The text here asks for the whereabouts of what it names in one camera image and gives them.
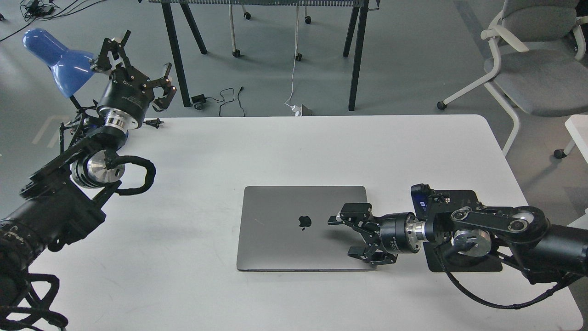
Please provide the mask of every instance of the gray chair seat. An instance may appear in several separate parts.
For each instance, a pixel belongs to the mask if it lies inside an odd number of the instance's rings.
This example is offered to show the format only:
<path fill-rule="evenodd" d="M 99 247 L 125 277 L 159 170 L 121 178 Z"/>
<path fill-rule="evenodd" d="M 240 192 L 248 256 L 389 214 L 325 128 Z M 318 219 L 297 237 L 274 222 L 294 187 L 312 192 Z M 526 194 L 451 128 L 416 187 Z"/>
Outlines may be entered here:
<path fill-rule="evenodd" d="M 486 72 L 493 64 L 492 58 L 486 60 Z M 559 51 L 504 54 L 494 82 L 531 115 L 558 117 L 588 111 L 588 69 Z"/>

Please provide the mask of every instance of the gray floor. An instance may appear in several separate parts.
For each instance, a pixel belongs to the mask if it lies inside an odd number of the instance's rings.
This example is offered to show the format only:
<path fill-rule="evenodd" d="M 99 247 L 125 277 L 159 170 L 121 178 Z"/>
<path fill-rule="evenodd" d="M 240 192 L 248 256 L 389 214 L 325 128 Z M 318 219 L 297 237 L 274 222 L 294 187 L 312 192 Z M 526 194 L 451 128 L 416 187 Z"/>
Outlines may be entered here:
<path fill-rule="evenodd" d="M 370 12 L 368 17 L 356 111 L 347 111 L 353 60 L 341 57 L 349 8 L 309 8 L 313 23 L 300 25 L 303 61 L 296 65 L 292 104 L 305 104 L 315 115 L 440 114 L 435 107 L 438 100 L 483 74 L 483 54 L 488 49 L 478 41 L 479 32 L 500 11 L 502 1 L 382 2 L 382 9 Z M 70 1 L 55 3 L 64 6 Z M 240 98 L 247 116 L 292 115 L 283 103 L 291 89 L 294 8 L 250 7 L 253 18 L 246 21 L 237 7 L 240 59 L 231 56 L 227 6 L 191 7 L 208 55 L 199 53 L 179 7 L 173 8 L 191 95 L 218 97 L 224 88 L 243 86 Z M 0 13 L 6 17 L 0 22 L 0 38 L 25 24 L 18 1 L 0 2 Z M 105 37 L 121 37 L 129 29 L 132 35 L 127 55 L 134 66 L 152 78 L 161 74 L 163 63 L 172 60 L 157 4 L 110 0 L 67 18 L 34 22 L 31 27 L 45 28 L 68 47 L 94 53 Z M 24 31 L 0 43 L 2 216 L 22 203 L 18 191 L 28 176 L 58 153 L 52 142 L 54 132 L 59 122 L 74 113 L 44 65 L 23 48 Z M 555 46 L 569 48 L 564 42 Z M 88 105 L 100 98 L 106 82 L 106 76 L 94 75 L 76 94 L 78 100 Z M 456 100 L 445 113 L 484 116 L 501 145 L 512 128 L 510 117 L 483 88 Z M 225 116 L 239 114 L 236 102 L 223 107 Z M 215 117 L 218 105 L 209 102 L 202 111 L 184 108 L 178 94 L 160 116 Z M 564 127 L 566 118 L 538 118 L 524 113 L 520 117 L 522 130 L 507 160 L 529 204 L 543 209 L 553 223 L 566 225 L 588 207 L 588 164 L 577 151 L 564 160 L 551 156 L 570 139 Z M 42 131 L 46 122 L 50 126 Z M 586 289 L 587 279 L 572 286 L 585 320 Z"/>

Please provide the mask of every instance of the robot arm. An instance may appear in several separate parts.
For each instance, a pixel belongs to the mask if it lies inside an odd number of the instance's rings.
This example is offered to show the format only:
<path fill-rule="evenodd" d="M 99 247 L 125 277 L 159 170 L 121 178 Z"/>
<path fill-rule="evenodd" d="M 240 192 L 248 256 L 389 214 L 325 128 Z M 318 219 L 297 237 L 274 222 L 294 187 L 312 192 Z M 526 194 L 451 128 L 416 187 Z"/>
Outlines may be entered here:
<path fill-rule="evenodd" d="M 550 224 L 535 207 L 486 207 L 469 190 L 435 191 L 418 184 L 411 195 L 414 214 L 375 217 L 371 204 L 347 203 L 329 225 L 360 233 L 365 245 L 351 247 L 348 255 L 373 265 L 395 263 L 398 254 L 417 253 L 428 243 L 448 275 L 449 258 L 474 264 L 495 259 L 520 270 L 531 284 L 556 282 L 545 297 L 588 276 L 588 230 Z"/>
<path fill-rule="evenodd" d="M 31 182 L 20 192 L 24 204 L 0 220 L 0 329 L 36 329 L 32 325 L 43 318 L 65 330 L 67 319 L 49 310 L 59 280 L 53 275 L 30 274 L 28 267 L 45 249 L 59 251 L 94 231 L 105 221 L 101 208 L 113 194 L 141 194 L 153 184 L 153 163 L 137 156 L 119 156 L 116 151 L 125 144 L 128 130 L 141 126 L 149 105 L 166 109 L 176 89 L 168 78 L 171 64 L 154 81 L 131 66 L 123 47 L 129 34 L 127 31 L 121 43 L 106 39 L 100 56 L 92 61 L 93 70 L 109 74 L 109 84 L 96 103 L 98 118 L 84 116 L 86 109 L 94 107 L 81 109 L 79 123 L 72 126 L 72 144 L 30 177 Z M 109 52 L 114 59 L 123 59 L 113 70 Z M 155 99 L 156 87 L 163 88 L 163 97 Z M 127 163 L 146 169 L 143 186 L 119 188 Z M 78 186 L 101 191 L 90 199 Z M 42 299 L 33 288 L 35 282 L 51 285 Z M 25 299 L 30 307 L 19 307 Z M 8 320 L 11 313 L 29 316 Z"/>

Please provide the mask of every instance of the laptop lid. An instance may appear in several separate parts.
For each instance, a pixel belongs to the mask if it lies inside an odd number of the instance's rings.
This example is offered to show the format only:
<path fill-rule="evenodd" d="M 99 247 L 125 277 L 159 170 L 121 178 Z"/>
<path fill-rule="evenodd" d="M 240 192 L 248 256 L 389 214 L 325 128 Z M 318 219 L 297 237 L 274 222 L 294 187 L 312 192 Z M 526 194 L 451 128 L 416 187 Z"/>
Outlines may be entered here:
<path fill-rule="evenodd" d="M 241 271 L 373 270 L 347 256 L 359 233 L 329 226 L 343 204 L 367 202 L 363 186 L 248 186 L 243 195 L 237 269 Z"/>

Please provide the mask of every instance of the blue lamp shade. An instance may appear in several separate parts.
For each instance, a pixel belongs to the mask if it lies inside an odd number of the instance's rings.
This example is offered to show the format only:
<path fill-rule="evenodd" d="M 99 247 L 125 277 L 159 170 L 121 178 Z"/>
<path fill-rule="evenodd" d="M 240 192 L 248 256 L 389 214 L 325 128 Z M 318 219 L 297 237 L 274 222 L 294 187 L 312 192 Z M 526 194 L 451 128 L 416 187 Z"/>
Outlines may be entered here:
<path fill-rule="evenodd" d="M 43 29 L 30 29 L 22 43 L 51 69 L 57 88 L 66 98 L 76 93 L 94 74 L 90 70 L 92 53 L 68 49 Z"/>

